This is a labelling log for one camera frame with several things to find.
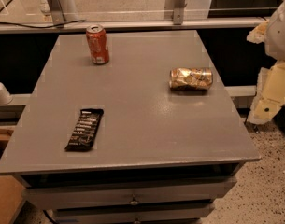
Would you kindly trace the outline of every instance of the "gold can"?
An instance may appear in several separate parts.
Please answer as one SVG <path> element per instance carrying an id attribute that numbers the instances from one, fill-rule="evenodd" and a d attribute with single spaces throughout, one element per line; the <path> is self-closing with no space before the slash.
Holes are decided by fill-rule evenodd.
<path id="1" fill-rule="evenodd" d="M 175 90 L 208 90 L 213 84 L 209 68 L 176 68 L 170 72 L 169 85 Z"/>

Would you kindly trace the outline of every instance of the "gray tabletop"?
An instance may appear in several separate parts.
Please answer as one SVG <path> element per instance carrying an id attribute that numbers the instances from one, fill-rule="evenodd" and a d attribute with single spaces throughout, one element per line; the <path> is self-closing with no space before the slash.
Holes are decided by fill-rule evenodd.
<path id="1" fill-rule="evenodd" d="M 107 35 L 93 65 L 85 35 L 61 35 L 0 162 L 0 174 L 256 161 L 256 151 L 195 31 Z M 208 92 L 172 92 L 177 67 L 210 67 Z M 64 148 L 81 108 L 105 115 L 89 152 Z"/>

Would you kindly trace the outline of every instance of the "speckled floor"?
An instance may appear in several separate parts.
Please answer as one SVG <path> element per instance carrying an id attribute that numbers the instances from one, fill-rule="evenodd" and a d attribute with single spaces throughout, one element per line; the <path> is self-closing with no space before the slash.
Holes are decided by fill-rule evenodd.
<path id="1" fill-rule="evenodd" d="M 222 199 L 203 224 L 285 224 L 285 134 L 275 122 L 259 126 L 249 135 L 261 160 L 247 163 L 237 173 L 237 184 Z M 21 210 L 15 224 L 49 224 L 42 211 L 31 204 Z"/>

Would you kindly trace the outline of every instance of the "beige plastic part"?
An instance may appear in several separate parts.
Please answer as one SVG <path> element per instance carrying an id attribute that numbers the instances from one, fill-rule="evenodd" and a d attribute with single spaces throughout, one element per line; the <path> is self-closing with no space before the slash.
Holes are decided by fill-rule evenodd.
<path id="1" fill-rule="evenodd" d="M 265 124 L 285 105 L 285 62 L 276 62 L 268 71 L 261 97 L 251 106 L 248 121 Z"/>

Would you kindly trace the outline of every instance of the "drawer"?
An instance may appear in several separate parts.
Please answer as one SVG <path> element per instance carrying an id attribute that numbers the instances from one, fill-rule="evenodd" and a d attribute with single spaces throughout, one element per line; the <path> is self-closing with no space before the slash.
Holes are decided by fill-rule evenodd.
<path id="1" fill-rule="evenodd" d="M 212 203 L 162 203 L 141 206 L 95 207 L 55 211 L 59 223 L 125 224 L 156 223 L 207 217 Z"/>
<path id="2" fill-rule="evenodd" d="M 236 183 L 234 177 L 202 179 L 193 184 L 129 189 L 96 189 L 95 187 L 64 187 L 26 189 L 24 198 L 44 210 L 109 205 L 140 205 L 192 200 L 214 200 L 223 197 Z"/>

